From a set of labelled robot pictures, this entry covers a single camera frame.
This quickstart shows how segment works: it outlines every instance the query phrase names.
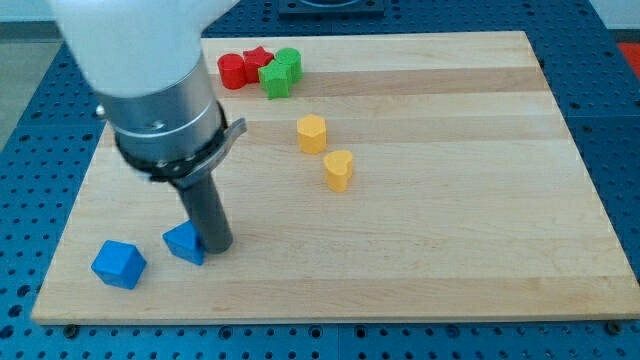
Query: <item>blue block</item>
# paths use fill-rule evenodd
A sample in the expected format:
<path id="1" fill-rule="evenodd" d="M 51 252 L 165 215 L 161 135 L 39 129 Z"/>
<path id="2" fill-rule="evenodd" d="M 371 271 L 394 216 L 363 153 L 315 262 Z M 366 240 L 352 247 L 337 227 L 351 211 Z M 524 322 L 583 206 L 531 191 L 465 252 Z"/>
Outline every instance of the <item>blue block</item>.
<path id="1" fill-rule="evenodd" d="M 147 265 L 135 245 L 107 240 L 91 264 L 102 281 L 111 286 L 133 289 Z"/>
<path id="2" fill-rule="evenodd" d="M 200 246 L 198 233 L 191 221 L 182 223 L 162 235 L 174 256 L 196 265 L 204 263 L 204 249 Z"/>

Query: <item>wooden board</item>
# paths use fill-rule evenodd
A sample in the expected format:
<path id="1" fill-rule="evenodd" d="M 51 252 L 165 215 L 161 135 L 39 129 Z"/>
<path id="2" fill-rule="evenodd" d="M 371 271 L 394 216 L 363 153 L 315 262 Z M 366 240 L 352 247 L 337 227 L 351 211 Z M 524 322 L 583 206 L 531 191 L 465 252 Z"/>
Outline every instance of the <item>wooden board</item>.
<path id="1" fill-rule="evenodd" d="M 103 134 L 33 311 L 43 324 L 636 318 L 640 289 L 521 32 L 204 40 L 241 137 L 215 171 L 236 240 L 202 267 L 161 234 L 186 219 Z M 290 99 L 221 87 L 215 61 L 295 46 Z M 354 154 L 346 193 L 295 121 Z M 90 264 L 106 239 L 149 265 L 134 291 Z"/>

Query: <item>blue pegboard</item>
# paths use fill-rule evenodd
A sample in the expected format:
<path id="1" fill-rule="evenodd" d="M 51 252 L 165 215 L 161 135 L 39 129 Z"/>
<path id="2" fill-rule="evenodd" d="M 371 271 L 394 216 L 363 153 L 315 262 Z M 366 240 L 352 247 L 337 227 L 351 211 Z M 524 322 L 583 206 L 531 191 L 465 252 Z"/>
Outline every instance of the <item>blue pegboard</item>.
<path id="1" fill-rule="evenodd" d="M 586 0 L 385 0 L 385 15 L 278 19 L 242 1 L 209 37 L 524 30 L 636 275 L 640 93 Z M 640 358 L 640 322 L 62 327 L 29 319 L 103 123 L 62 47 L 0 154 L 0 359 Z"/>

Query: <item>plastic block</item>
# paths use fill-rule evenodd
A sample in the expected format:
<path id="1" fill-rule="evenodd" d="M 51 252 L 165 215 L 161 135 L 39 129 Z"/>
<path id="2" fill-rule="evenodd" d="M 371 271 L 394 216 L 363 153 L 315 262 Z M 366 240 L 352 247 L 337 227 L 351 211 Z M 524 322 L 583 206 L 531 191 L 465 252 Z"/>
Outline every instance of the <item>plastic block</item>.
<path id="1" fill-rule="evenodd" d="M 329 189 L 344 192 L 353 176 L 353 154 L 347 150 L 330 152 L 324 157 L 324 169 Z"/>
<path id="2" fill-rule="evenodd" d="M 107 240 L 96 256 L 91 270 L 111 286 L 133 289 L 147 261 L 135 245 Z"/>
<path id="3" fill-rule="evenodd" d="M 244 59 L 238 54 L 225 54 L 218 59 L 218 70 L 222 85 L 236 90 L 247 84 L 244 71 Z"/>
<path id="4" fill-rule="evenodd" d="M 260 81 L 258 69 L 269 65 L 274 56 L 266 51 L 262 46 L 249 51 L 244 51 L 244 71 L 247 83 L 257 83 Z"/>
<path id="5" fill-rule="evenodd" d="M 191 221 L 184 222 L 162 235 L 174 256 L 196 265 L 204 263 L 204 249 L 198 241 L 198 233 Z"/>
<path id="6" fill-rule="evenodd" d="M 307 154 L 318 154 L 327 148 L 327 125 L 323 117 L 309 114 L 298 120 L 298 145 Z"/>
<path id="7" fill-rule="evenodd" d="M 293 48 L 281 49 L 276 53 L 276 61 L 291 68 L 292 84 L 302 79 L 302 57 L 298 50 Z"/>
<path id="8" fill-rule="evenodd" d="M 267 92 L 269 99 L 289 97 L 291 68 L 272 61 L 258 69 L 260 86 Z"/>

